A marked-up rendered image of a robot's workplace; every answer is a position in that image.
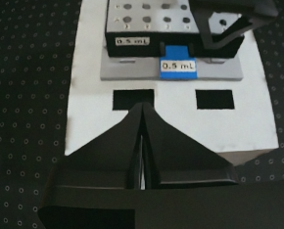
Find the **black perforated breadboard plate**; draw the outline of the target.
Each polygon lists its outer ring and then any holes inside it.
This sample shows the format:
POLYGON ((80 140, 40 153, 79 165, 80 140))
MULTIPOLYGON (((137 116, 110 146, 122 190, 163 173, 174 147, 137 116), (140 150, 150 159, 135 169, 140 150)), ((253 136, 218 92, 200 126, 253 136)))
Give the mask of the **black perforated breadboard plate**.
MULTIPOLYGON (((241 184, 284 180, 284 0, 252 31, 277 149, 234 166, 241 184)), ((66 156, 72 65, 83 0, 0 0, 0 229, 46 229, 38 217, 66 156)))

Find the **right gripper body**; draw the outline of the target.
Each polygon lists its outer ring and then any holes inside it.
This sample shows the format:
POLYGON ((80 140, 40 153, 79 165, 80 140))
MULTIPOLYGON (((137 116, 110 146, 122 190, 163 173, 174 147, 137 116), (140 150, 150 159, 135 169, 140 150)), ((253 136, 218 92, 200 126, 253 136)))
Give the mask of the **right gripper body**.
POLYGON ((189 0, 197 9, 209 9, 253 14, 257 5, 254 0, 189 0))

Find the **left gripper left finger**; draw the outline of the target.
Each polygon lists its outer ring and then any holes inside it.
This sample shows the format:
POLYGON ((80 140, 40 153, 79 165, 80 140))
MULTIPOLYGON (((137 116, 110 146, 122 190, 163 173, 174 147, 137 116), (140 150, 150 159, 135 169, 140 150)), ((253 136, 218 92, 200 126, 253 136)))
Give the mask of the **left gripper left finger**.
POLYGON ((45 189, 69 184, 141 190, 142 161, 143 103, 136 103, 120 122, 54 163, 45 189))

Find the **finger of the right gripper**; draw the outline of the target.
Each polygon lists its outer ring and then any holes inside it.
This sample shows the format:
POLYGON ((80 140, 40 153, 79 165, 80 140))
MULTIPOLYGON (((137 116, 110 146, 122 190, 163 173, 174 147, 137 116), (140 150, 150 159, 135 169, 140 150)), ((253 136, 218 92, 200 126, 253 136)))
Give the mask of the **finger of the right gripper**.
POLYGON ((274 23, 277 13, 271 0, 255 0, 255 2, 257 7, 254 13, 248 14, 220 10, 197 9, 193 7, 188 0, 189 10, 198 29, 204 49, 218 51, 237 37, 270 23, 274 23), (217 16, 226 15, 241 18, 225 30, 218 38, 213 39, 208 23, 213 14, 217 16))

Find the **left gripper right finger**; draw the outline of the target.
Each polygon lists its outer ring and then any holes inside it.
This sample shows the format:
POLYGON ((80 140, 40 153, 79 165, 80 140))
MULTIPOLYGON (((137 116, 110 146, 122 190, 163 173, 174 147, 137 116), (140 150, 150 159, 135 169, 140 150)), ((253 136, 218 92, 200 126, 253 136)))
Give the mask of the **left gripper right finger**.
POLYGON ((143 165, 145 189, 240 185, 233 163, 165 121, 148 102, 143 102, 143 165))

